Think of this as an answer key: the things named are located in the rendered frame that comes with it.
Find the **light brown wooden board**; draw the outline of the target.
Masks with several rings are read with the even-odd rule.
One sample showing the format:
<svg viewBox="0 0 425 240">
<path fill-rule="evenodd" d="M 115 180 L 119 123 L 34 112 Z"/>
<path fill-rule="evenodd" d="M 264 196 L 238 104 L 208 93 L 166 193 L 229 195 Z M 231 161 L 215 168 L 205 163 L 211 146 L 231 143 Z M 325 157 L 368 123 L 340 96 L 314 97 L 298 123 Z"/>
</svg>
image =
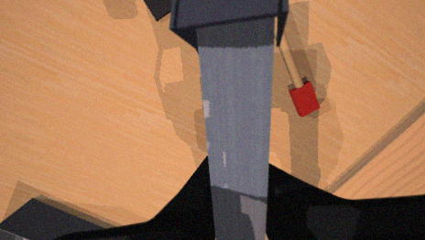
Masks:
<svg viewBox="0 0 425 240">
<path fill-rule="evenodd" d="M 425 103 L 327 191 L 350 200 L 425 194 Z"/>
</svg>

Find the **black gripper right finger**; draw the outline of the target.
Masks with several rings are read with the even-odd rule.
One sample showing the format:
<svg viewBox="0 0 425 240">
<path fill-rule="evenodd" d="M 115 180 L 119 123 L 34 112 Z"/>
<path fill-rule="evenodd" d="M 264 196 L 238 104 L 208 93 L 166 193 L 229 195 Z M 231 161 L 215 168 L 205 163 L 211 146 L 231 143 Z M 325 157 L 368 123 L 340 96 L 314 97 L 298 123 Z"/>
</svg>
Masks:
<svg viewBox="0 0 425 240">
<path fill-rule="evenodd" d="M 398 240 L 425 235 L 425 194 L 350 200 L 269 163 L 267 240 Z"/>
</svg>

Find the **grey metal roasting tin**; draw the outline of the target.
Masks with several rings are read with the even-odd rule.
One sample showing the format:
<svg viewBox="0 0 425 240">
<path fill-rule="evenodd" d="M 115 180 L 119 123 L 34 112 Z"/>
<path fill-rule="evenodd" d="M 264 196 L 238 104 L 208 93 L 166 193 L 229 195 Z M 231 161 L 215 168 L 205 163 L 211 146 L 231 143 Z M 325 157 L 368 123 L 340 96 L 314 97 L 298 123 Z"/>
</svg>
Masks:
<svg viewBox="0 0 425 240">
<path fill-rule="evenodd" d="M 0 223 L 0 240 L 52 240 L 75 232 L 103 229 L 32 198 Z"/>
</svg>

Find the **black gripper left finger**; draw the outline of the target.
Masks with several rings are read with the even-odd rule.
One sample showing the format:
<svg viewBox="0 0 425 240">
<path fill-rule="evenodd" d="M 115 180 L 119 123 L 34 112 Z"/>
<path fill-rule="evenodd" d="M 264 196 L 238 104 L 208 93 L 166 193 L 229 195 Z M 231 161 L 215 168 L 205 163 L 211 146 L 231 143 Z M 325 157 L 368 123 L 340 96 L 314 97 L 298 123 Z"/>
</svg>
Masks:
<svg viewBox="0 0 425 240">
<path fill-rule="evenodd" d="M 146 222 L 52 240 L 215 240 L 208 156 L 175 197 Z"/>
</svg>

